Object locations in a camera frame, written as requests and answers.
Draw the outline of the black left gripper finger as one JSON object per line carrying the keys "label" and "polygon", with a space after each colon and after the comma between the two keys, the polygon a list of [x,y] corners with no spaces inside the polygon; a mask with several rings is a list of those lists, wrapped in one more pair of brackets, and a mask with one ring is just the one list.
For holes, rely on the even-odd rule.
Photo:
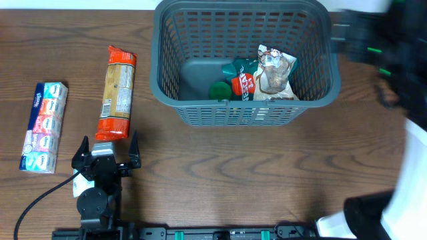
{"label": "black left gripper finger", "polygon": [[89,139],[88,136],[83,138],[80,147],[71,159],[71,167],[73,169],[82,169],[85,165],[85,158],[89,153]]}
{"label": "black left gripper finger", "polygon": [[137,140],[138,140],[137,131],[134,131],[131,144],[129,146],[129,151],[128,151],[128,155],[130,159],[129,164],[131,165],[132,169],[138,169],[141,167],[141,157],[139,153]]}

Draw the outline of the Kleenex tissue multipack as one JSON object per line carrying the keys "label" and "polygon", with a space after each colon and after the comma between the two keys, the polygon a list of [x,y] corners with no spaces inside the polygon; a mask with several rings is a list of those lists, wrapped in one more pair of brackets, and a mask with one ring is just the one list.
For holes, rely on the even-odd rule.
{"label": "Kleenex tissue multipack", "polygon": [[19,169],[54,173],[68,88],[61,82],[38,83]]}

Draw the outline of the red spaghetti packet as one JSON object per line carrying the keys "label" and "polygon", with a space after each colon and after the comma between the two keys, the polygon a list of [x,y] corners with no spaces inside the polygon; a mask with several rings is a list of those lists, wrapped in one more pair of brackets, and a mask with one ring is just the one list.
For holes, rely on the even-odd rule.
{"label": "red spaghetti packet", "polygon": [[101,113],[95,138],[113,141],[127,138],[131,116],[131,100],[137,55],[112,45],[108,48],[109,61]]}

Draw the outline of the green lid jar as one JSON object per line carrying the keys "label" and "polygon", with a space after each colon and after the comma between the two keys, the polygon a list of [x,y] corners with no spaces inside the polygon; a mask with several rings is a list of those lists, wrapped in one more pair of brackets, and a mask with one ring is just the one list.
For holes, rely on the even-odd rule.
{"label": "green lid jar", "polygon": [[209,87],[208,90],[209,100],[231,100],[232,88],[229,84],[223,81],[216,82]]}

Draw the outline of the brown white snack bag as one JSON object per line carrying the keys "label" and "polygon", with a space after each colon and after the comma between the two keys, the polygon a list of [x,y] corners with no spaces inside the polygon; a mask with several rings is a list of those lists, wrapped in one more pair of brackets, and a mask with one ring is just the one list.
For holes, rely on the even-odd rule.
{"label": "brown white snack bag", "polygon": [[290,85],[290,77],[297,63],[296,57],[272,47],[259,45],[254,101],[298,100]]}

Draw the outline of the green Nescafe bag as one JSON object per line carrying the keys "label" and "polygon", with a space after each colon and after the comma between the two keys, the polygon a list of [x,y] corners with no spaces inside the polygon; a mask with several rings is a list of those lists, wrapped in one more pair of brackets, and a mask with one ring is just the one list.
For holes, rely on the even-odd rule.
{"label": "green Nescafe bag", "polygon": [[234,59],[231,63],[222,65],[224,77],[232,88],[232,100],[254,101],[257,70],[257,59]]}

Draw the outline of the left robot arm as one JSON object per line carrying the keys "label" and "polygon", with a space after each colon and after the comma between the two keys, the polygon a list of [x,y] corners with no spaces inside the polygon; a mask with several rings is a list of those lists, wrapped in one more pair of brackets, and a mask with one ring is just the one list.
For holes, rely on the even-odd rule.
{"label": "left robot arm", "polygon": [[134,164],[117,163],[112,142],[102,143],[91,152],[89,139],[84,137],[71,166],[84,179],[94,182],[93,187],[84,190],[77,198],[83,236],[120,235],[123,231],[123,223],[119,220],[121,179],[130,176]]}

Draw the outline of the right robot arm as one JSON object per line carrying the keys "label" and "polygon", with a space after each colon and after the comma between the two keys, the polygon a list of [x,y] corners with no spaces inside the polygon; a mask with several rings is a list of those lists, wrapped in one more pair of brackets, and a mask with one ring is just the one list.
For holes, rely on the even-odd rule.
{"label": "right robot arm", "polygon": [[[425,2],[377,31],[344,73],[363,97],[343,105],[332,20],[317,1],[162,1],[137,58],[131,128],[141,167],[127,198],[166,239],[425,239]],[[291,100],[211,100],[222,67],[265,45],[293,55]]]}

